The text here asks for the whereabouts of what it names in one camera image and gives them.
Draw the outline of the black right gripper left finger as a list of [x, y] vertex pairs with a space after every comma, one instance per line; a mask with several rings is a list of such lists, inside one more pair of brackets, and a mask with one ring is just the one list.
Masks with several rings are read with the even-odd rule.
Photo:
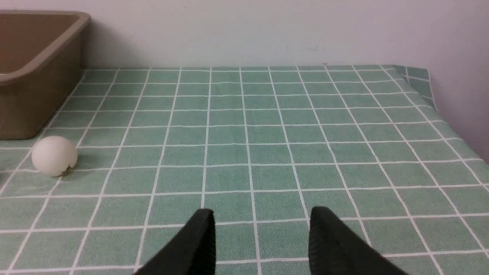
[[199, 209], [135, 274], [214, 275], [216, 265], [214, 213]]

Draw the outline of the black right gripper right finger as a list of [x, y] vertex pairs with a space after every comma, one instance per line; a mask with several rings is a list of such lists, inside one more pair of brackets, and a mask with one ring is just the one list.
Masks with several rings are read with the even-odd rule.
[[405, 275], [327, 207], [313, 207], [309, 230], [312, 275]]

